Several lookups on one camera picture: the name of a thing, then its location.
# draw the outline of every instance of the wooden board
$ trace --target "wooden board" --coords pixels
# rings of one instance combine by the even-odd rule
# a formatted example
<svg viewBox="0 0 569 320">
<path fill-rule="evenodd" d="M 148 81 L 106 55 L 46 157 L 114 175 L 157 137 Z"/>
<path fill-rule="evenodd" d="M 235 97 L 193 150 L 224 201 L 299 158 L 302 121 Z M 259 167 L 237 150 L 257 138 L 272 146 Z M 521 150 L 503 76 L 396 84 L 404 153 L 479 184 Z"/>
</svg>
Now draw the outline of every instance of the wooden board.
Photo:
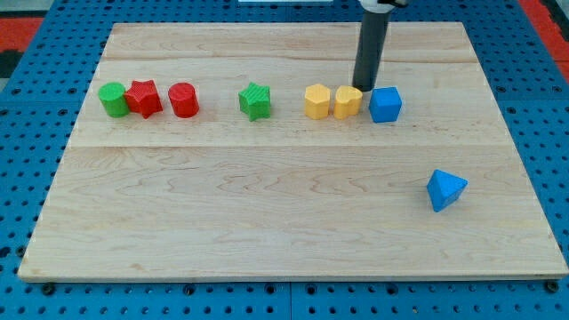
<svg viewBox="0 0 569 320">
<path fill-rule="evenodd" d="M 567 266 L 460 23 L 393 23 L 367 108 L 303 115 L 307 85 L 349 84 L 359 26 L 117 24 L 19 274 L 30 282 L 556 278 Z M 108 81 L 155 79 L 164 113 L 105 115 Z M 179 119 L 170 85 L 196 85 Z M 270 85 L 250 123 L 237 93 Z M 365 95 L 365 107 L 369 94 Z M 434 169 L 469 180 L 432 211 Z"/>
</svg>

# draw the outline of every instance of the yellow hexagonal block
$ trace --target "yellow hexagonal block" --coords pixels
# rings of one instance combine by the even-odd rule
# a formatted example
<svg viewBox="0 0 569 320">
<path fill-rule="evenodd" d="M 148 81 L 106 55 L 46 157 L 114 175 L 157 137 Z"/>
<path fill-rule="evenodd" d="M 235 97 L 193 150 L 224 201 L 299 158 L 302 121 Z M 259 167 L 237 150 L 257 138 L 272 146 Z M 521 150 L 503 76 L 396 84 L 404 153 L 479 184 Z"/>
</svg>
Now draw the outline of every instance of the yellow hexagonal block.
<svg viewBox="0 0 569 320">
<path fill-rule="evenodd" d="M 341 85 L 336 91 L 336 101 L 334 102 L 334 117 L 345 119 L 348 116 L 355 116 L 359 113 L 364 95 L 358 89 Z"/>
<path fill-rule="evenodd" d="M 330 89 L 322 84 L 308 86 L 304 94 L 304 114 L 314 120 L 324 119 L 329 109 Z"/>
</svg>

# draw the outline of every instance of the plastic block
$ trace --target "plastic block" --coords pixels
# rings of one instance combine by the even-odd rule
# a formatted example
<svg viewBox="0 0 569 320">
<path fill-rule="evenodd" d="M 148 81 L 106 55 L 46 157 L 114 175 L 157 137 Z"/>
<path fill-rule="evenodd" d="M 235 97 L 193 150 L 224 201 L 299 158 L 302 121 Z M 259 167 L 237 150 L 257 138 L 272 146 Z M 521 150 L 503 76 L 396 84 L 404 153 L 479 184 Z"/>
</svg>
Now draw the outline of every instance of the plastic block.
<svg viewBox="0 0 569 320">
<path fill-rule="evenodd" d="M 373 89 L 369 106 L 372 120 L 376 124 L 397 121 L 401 105 L 396 87 Z"/>
<path fill-rule="evenodd" d="M 117 82 L 104 84 L 99 89 L 99 100 L 107 114 L 112 117 L 128 115 L 131 110 L 124 99 L 124 86 Z"/>
<path fill-rule="evenodd" d="M 132 112 L 140 113 L 145 119 L 153 113 L 162 111 L 158 90 L 154 80 L 132 81 L 131 88 L 124 93 L 124 98 Z"/>
<path fill-rule="evenodd" d="M 172 103 L 174 114 L 178 117 L 191 117 L 199 111 L 196 89 L 191 84 L 177 83 L 171 86 L 168 90 L 168 97 Z"/>
<path fill-rule="evenodd" d="M 469 182 L 461 177 L 436 169 L 427 185 L 433 210 L 440 212 L 458 200 L 468 184 Z"/>
<path fill-rule="evenodd" d="M 362 92 L 357 88 L 348 85 L 341 85 L 336 91 L 334 117 L 342 120 L 348 116 L 357 115 L 362 105 L 362 97 Z"/>
<path fill-rule="evenodd" d="M 239 93 L 241 111 L 249 116 L 249 121 L 270 117 L 270 89 L 268 86 L 249 83 L 249 86 Z"/>
<path fill-rule="evenodd" d="M 304 114 L 311 119 L 324 119 L 330 110 L 331 91 L 322 84 L 313 84 L 304 94 Z"/>
</svg>

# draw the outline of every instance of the blue triangular block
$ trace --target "blue triangular block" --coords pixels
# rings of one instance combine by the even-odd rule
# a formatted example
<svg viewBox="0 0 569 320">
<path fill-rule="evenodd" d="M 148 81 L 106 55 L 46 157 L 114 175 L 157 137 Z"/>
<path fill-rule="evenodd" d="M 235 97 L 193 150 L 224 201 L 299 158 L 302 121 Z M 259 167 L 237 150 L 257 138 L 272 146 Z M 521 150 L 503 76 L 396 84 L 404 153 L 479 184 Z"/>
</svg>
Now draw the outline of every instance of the blue triangular block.
<svg viewBox="0 0 569 320">
<path fill-rule="evenodd" d="M 455 202 L 468 184 L 469 182 L 461 177 L 436 169 L 427 185 L 433 210 L 440 212 Z"/>
</svg>

